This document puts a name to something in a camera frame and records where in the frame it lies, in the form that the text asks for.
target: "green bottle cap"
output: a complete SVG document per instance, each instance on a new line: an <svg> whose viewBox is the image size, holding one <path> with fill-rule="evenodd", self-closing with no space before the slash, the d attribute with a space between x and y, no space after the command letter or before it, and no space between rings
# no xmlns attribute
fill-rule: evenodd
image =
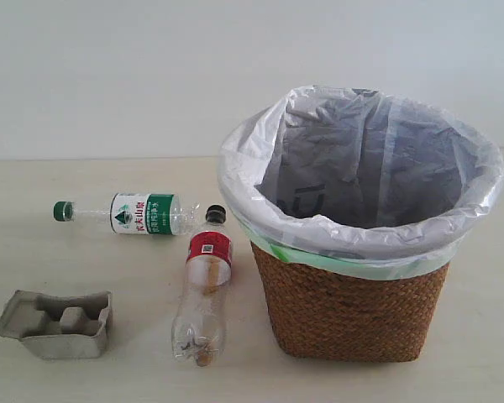
<svg viewBox="0 0 504 403"><path fill-rule="evenodd" d="M58 201L54 205L53 213L56 221L70 221L73 218L73 203L70 201Z"/></svg>

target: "trash can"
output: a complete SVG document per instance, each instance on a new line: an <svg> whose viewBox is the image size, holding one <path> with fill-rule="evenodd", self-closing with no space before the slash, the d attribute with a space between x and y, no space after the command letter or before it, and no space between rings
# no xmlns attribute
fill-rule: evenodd
<svg viewBox="0 0 504 403"><path fill-rule="evenodd" d="M280 347L401 362L420 354L449 261L491 210L504 167L443 110L305 86L228 136L218 179Z"/></svg>

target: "green and white label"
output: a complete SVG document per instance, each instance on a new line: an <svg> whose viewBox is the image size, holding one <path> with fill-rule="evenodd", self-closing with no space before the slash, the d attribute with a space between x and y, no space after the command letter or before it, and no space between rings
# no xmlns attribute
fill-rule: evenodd
<svg viewBox="0 0 504 403"><path fill-rule="evenodd" d="M110 222L116 233L171 235L174 195L118 193L110 206Z"/></svg>

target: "empty plastic bottle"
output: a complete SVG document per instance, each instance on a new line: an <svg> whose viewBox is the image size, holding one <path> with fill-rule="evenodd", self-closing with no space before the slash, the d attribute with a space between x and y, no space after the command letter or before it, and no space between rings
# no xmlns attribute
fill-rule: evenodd
<svg viewBox="0 0 504 403"><path fill-rule="evenodd" d="M199 205L182 207L178 195L117 193L108 205L96 209L58 201L53 213L56 221L105 225L115 233L182 235L197 226Z"/></svg>
<svg viewBox="0 0 504 403"><path fill-rule="evenodd" d="M223 226L226 211L210 206L206 220L191 238L181 304L171 331L174 357L192 358L200 367L224 349L224 300L232 263L232 243Z"/></svg>

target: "barcode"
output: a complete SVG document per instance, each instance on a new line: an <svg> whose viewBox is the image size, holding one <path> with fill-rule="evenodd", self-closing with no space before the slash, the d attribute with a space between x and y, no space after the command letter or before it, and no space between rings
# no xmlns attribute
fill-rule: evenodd
<svg viewBox="0 0 504 403"><path fill-rule="evenodd" d="M202 245L202 253L203 254L212 254L213 246L212 245Z"/></svg>

